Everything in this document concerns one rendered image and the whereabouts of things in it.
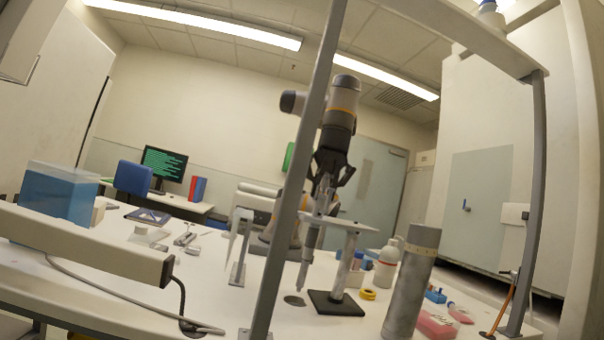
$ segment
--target tabletop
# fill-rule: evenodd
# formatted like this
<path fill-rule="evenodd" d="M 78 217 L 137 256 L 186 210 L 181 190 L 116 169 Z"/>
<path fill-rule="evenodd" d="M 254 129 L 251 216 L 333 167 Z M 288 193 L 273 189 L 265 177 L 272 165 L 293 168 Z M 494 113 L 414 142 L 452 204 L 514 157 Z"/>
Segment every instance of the tabletop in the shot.
<path fill-rule="evenodd" d="M 112 183 L 105 182 L 103 180 L 99 180 L 99 184 L 104 185 L 109 188 L 113 188 Z M 156 195 L 156 194 L 149 192 L 147 194 L 146 198 L 159 202 L 159 203 L 169 205 L 169 206 L 184 209 L 189 212 L 201 213 L 201 214 L 207 213 L 215 207 L 213 204 L 206 203 L 206 202 L 199 202 L 199 203 L 189 202 L 189 198 L 182 196 L 182 195 L 171 194 L 171 193 L 166 193 L 166 195 Z"/>
<path fill-rule="evenodd" d="M 91 228 L 91 232 L 126 239 L 137 223 L 124 219 L 124 215 L 135 211 L 137 207 L 107 197 L 97 199 L 117 204 L 120 209 L 106 211 L 104 220 L 96 228 Z M 210 232 L 198 236 L 191 243 L 192 246 L 201 247 L 201 255 L 194 257 L 172 245 L 173 240 L 187 229 L 182 220 L 173 217 L 164 228 L 171 230 L 172 235 L 160 240 L 159 243 L 169 246 L 168 252 L 180 258 L 180 264 L 175 266 L 174 275 L 181 279 L 187 288 L 185 316 L 226 330 L 225 339 L 237 339 L 238 329 L 249 328 L 251 325 L 266 258 L 246 254 L 245 287 L 229 286 L 232 260 L 225 269 L 228 239 L 221 237 L 220 230 L 205 226 L 191 227 L 191 231 L 200 235 Z M 242 241 L 243 237 L 239 236 L 231 259 L 239 258 Z M 173 282 L 161 290 L 78 263 L 58 258 L 55 260 L 59 265 L 109 289 L 173 313 L 178 311 L 180 291 Z M 315 260 L 310 266 L 306 287 L 302 293 L 296 293 L 295 280 L 300 264 L 286 262 L 271 324 L 271 331 L 277 340 L 381 340 L 379 333 L 393 289 L 384 290 L 374 286 L 372 284 L 374 271 L 367 272 L 363 287 L 377 291 L 375 301 L 359 298 L 358 289 L 345 290 L 366 312 L 366 317 L 318 315 L 312 307 L 306 289 L 330 290 L 338 264 L 339 262 L 335 260 L 335 252 L 315 251 Z M 458 338 L 482 339 L 478 332 L 491 329 L 498 310 L 437 280 L 432 280 L 432 283 L 443 287 L 444 294 L 447 294 L 449 299 L 470 309 L 477 318 L 476 325 L 461 326 Z M 283 299 L 287 296 L 302 297 L 307 307 L 294 307 L 285 303 Z M 72 279 L 51 267 L 42 253 L 12 245 L 2 238 L 0 238 L 0 300 L 35 313 L 51 315 L 72 324 L 127 339 L 188 339 L 180 333 L 175 320 L 147 311 Z M 436 305 L 427 299 L 424 300 L 424 304 L 429 305 L 431 309 L 446 313 L 444 305 Z M 505 325 L 507 319 L 508 316 L 504 315 L 501 325 Z M 540 331 L 526 324 L 523 326 L 522 333 L 525 339 L 543 338 Z M 495 337 L 507 339 L 498 333 Z M 218 339 L 215 335 L 208 335 L 207 338 Z M 427 340 L 428 338 L 421 332 L 415 331 L 412 339 Z"/>

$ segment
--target gray cylinder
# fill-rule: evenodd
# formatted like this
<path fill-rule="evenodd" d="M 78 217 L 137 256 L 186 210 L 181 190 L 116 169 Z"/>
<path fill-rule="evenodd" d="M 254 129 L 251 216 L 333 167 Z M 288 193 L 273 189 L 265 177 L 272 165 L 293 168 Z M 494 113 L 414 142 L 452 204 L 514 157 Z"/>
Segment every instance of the gray cylinder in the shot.
<path fill-rule="evenodd" d="M 441 243 L 440 228 L 411 223 L 393 298 L 381 329 L 386 340 L 410 340 Z"/>

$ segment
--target red binder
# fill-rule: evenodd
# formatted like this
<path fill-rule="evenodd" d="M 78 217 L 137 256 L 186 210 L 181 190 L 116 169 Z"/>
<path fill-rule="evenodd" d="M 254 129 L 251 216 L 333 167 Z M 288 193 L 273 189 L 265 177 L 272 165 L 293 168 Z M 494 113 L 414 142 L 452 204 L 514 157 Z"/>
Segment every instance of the red binder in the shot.
<path fill-rule="evenodd" d="M 189 202 L 193 202 L 193 195 L 195 194 L 195 186 L 197 185 L 197 176 L 191 177 L 191 188 L 189 188 Z"/>

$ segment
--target blue chair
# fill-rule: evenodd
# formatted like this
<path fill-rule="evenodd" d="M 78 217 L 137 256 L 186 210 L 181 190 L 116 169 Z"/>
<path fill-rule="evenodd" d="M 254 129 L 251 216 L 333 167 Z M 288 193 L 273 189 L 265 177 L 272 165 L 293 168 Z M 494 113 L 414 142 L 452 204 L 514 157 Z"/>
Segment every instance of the blue chair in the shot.
<path fill-rule="evenodd" d="M 153 177 L 153 169 L 134 163 L 132 161 L 121 160 L 117 164 L 115 171 L 115 179 L 113 187 L 117 190 L 128 194 L 128 202 L 130 195 L 135 195 L 141 198 L 146 198 L 151 186 L 151 178 Z"/>

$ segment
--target pink foam block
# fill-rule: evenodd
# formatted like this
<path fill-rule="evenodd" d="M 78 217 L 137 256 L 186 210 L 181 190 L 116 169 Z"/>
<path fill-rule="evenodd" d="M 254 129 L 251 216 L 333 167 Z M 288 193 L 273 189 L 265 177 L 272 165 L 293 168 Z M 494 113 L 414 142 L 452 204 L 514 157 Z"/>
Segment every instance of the pink foam block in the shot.
<path fill-rule="evenodd" d="M 464 325 L 474 325 L 474 321 L 468 317 L 468 315 L 463 314 L 461 312 L 457 312 L 457 311 L 451 311 L 449 310 L 449 314 L 453 317 L 455 317 L 456 320 L 460 321 L 462 324 Z"/>
<path fill-rule="evenodd" d="M 433 315 L 422 310 L 417 318 L 415 328 L 427 336 L 430 340 L 448 340 L 457 337 L 457 329 L 452 325 L 438 322 L 438 315 Z"/>

